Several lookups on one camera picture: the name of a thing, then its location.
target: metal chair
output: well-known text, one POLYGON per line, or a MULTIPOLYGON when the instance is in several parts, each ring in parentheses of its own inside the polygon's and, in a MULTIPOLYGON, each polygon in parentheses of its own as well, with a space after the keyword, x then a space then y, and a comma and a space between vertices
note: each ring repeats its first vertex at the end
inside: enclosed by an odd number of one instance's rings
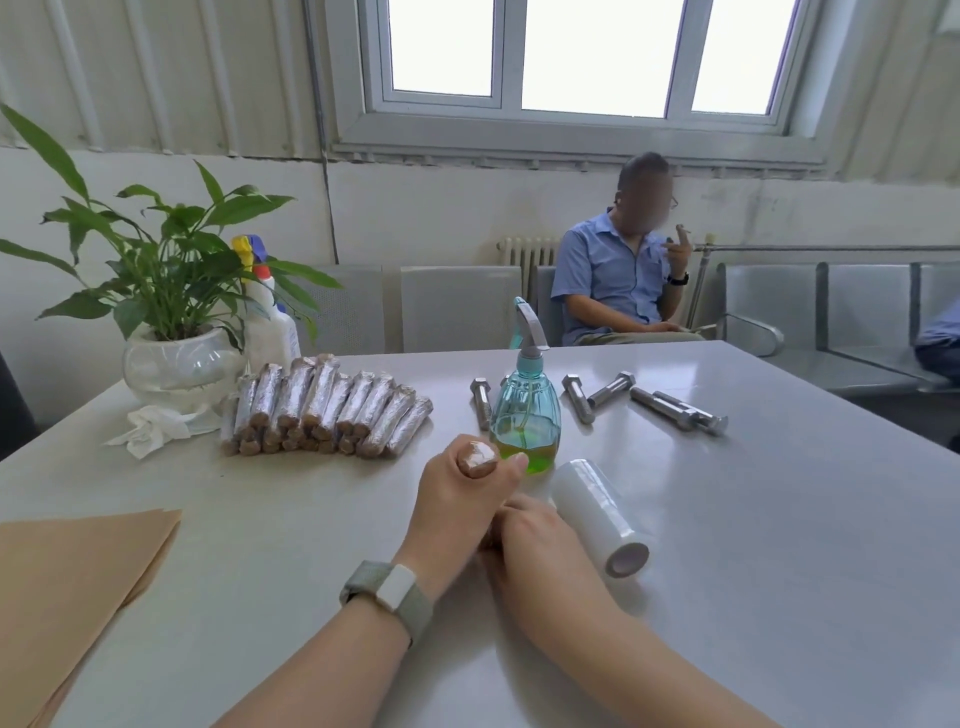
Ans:
POLYGON ((429 266, 400 269, 405 352, 506 349, 520 295, 516 266, 429 266))
POLYGON ((316 266, 334 277, 343 288, 323 288, 299 279, 298 283, 320 307, 308 312, 318 336, 310 340, 306 325, 297 321, 300 351, 304 356, 384 353, 383 268, 379 265, 316 266))

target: crumpled tissue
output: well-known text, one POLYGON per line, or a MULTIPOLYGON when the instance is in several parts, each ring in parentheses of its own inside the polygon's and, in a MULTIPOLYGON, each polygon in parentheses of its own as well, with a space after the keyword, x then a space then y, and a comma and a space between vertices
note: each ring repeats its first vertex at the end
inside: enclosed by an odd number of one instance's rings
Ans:
POLYGON ((173 409, 148 404, 131 412, 127 419, 133 429, 107 440, 104 445, 126 444, 127 450, 137 460, 142 460, 171 440, 186 440, 220 429, 220 416, 207 405, 197 412, 182 415, 173 409))

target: person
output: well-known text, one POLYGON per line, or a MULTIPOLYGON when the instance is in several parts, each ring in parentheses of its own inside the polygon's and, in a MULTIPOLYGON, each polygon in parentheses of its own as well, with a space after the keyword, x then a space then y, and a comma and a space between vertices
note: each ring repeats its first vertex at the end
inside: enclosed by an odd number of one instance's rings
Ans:
MULTIPOLYGON (((927 325, 913 351, 924 369, 960 387, 960 298, 927 325)), ((960 432, 947 447, 960 453, 960 432)))
MULTIPOLYGON (((491 581, 526 636, 588 693, 631 725, 774 728, 770 718, 622 612, 573 530, 545 503, 516 495, 527 456, 474 480, 460 435, 423 469, 413 516, 394 559, 436 601, 488 533, 491 581)), ((356 596, 217 728, 370 726, 411 643, 404 624, 356 596)))
POLYGON ((550 298, 564 305, 564 346, 701 341, 677 312, 693 246, 656 232, 676 206, 670 164, 654 152, 620 170, 613 206, 564 235, 550 298))

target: man's hand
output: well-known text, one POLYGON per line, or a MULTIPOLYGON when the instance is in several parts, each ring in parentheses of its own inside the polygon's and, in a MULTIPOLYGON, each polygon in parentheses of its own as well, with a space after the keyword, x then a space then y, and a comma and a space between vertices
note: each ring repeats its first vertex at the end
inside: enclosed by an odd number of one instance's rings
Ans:
POLYGON ((670 238, 666 240, 666 259, 670 262, 670 276, 681 279, 686 274, 686 265, 690 262, 693 245, 683 225, 677 226, 677 236, 680 238, 679 243, 673 242, 670 238))

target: blue shirt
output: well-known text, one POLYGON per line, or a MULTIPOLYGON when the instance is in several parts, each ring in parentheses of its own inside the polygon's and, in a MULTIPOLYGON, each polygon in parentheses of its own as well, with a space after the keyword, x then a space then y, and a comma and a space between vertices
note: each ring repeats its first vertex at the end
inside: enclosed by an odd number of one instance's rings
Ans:
POLYGON ((941 341, 960 341, 960 299, 930 322, 917 337, 917 343, 921 346, 941 341))
MULTIPOLYGON (((639 323, 654 324, 660 321, 657 301, 670 276, 663 247, 666 239, 651 232, 634 255, 608 212, 566 232, 560 243, 550 298, 557 301, 566 296, 590 296, 639 323)), ((593 328, 575 319, 564 303, 565 347, 573 346, 585 334, 612 331, 610 327, 593 328)))

